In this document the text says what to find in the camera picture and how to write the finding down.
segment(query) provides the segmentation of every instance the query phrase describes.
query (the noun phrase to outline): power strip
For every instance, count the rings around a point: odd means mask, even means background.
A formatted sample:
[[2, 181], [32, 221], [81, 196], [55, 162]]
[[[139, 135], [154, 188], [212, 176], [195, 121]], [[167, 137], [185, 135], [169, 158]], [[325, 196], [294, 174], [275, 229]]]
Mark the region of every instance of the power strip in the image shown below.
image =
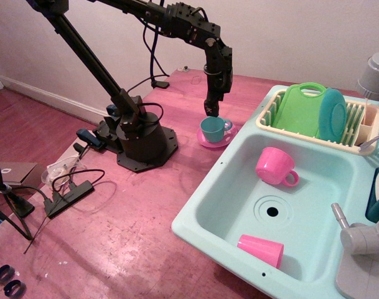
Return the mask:
[[64, 196], [61, 196], [58, 192], [52, 194], [52, 199], [46, 199], [44, 201], [45, 212], [48, 218], [52, 219], [62, 213], [64, 210], [68, 209], [76, 202], [89, 195], [89, 193], [94, 191], [94, 187], [89, 181], [85, 181], [78, 186], [69, 186], [71, 190]]

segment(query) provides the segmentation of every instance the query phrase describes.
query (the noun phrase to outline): cardboard box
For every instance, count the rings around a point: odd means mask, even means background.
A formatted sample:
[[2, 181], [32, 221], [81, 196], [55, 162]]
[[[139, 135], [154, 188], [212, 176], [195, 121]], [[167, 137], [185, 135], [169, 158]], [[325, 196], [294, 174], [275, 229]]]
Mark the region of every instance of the cardboard box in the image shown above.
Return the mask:
[[[13, 187], [38, 187], [41, 183], [41, 174], [45, 168], [39, 163], [0, 162], [2, 180]], [[33, 194], [33, 189], [19, 189], [16, 193]]]

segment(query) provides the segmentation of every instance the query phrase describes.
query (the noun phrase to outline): pink teacup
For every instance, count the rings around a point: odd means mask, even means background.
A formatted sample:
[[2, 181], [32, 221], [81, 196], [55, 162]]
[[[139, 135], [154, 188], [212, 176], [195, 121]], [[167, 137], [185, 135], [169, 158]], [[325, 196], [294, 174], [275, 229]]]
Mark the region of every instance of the pink teacup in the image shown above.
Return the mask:
[[[256, 173], [268, 184], [283, 183], [287, 187], [294, 187], [299, 183], [299, 175], [293, 170], [294, 166], [294, 160], [290, 155], [278, 148], [268, 147], [261, 153], [256, 165]], [[293, 183], [288, 181], [289, 174], [294, 178]]]

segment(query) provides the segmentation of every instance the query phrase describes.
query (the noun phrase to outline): baseboard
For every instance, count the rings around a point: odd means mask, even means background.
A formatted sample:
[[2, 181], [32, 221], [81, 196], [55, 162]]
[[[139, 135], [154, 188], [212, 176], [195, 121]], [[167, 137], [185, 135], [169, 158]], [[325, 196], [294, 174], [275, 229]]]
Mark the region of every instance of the baseboard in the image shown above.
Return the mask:
[[84, 105], [69, 98], [61, 97], [55, 93], [47, 92], [11, 78], [0, 76], [0, 81], [8, 89], [15, 90], [23, 95], [33, 98], [34, 100], [50, 105], [51, 107], [62, 110], [71, 115], [75, 115], [91, 123], [97, 124], [103, 120], [104, 116], [107, 116], [106, 111]]

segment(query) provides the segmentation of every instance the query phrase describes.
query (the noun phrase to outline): green cutting board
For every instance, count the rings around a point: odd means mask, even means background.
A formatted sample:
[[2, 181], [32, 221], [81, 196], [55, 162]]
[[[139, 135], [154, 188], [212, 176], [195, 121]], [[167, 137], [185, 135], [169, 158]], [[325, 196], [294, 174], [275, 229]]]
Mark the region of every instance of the green cutting board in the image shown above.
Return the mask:
[[318, 138], [319, 108], [325, 92], [326, 88], [318, 83], [291, 85], [284, 94], [272, 127]]

